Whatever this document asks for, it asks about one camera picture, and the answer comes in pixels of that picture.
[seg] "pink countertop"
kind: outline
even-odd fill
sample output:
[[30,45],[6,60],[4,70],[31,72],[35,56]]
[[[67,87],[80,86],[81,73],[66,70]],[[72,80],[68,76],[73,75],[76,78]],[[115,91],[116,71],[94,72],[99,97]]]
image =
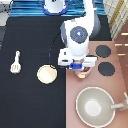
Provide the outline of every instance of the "pink countertop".
[[[114,41],[90,41],[89,54],[96,55],[95,49],[98,45],[107,45],[111,48],[111,55],[107,58],[99,57],[96,66],[91,74],[85,79],[79,79],[73,71],[66,71],[66,128],[91,128],[81,121],[76,112],[76,98],[80,91],[86,87],[100,87],[106,90],[119,103],[125,99],[126,87],[117,55]],[[110,77],[102,76],[98,71],[101,62],[110,62],[115,67],[114,75]],[[128,128],[128,110],[120,112],[116,110],[116,115],[112,123],[105,128]]]

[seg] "stove burner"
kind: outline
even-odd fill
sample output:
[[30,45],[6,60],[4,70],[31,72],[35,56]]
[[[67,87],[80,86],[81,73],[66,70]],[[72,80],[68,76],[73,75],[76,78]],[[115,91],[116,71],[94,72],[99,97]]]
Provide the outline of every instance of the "stove burner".
[[102,62],[98,66],[100,74],[103,76],[112,76],[115,72],[114,66],[109,62]]
[[111,54],[111,49],[106,45],[99,45],[96,48],[96,54],[102,58],[106,58]]

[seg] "sink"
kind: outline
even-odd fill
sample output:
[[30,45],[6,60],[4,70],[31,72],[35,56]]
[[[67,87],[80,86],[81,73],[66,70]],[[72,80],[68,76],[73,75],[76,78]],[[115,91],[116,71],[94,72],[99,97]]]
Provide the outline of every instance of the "sink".
[[80,119],[93,128],[108,126],[115,117],[111,109],[114,101],[108,92],[99,87],[83,89],[76,99],[76,111]]

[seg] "blue object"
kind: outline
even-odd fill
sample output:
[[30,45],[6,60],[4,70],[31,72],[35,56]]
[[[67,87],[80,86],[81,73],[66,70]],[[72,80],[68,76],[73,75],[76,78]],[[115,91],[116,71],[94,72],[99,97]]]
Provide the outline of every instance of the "blue object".
[[71,68],[71,69],[82,69],[82,64],[74,64],[74,63],[71,63],[69,65],[69,68]]
[[[66,13],[61,16],[81,16],[84,13],[83,0],[66,0],[68,7]],[[98,15],[106,15],[103,0],[94,0]],[[48,16],[43,11],[44,0],[14,0],[12,4],[11,17],[19,16]]]

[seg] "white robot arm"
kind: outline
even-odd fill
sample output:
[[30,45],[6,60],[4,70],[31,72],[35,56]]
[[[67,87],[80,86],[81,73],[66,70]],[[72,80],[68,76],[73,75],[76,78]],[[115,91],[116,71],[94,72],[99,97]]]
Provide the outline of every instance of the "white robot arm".
[[97,60],[96,56],[87,55],[89,37],[97,35],[100,24],[93,0],[83,2],[86,16],[64,21],[61,26],[61,38],[67,48],[60,50],[58,65],[73,70],[93,67]]

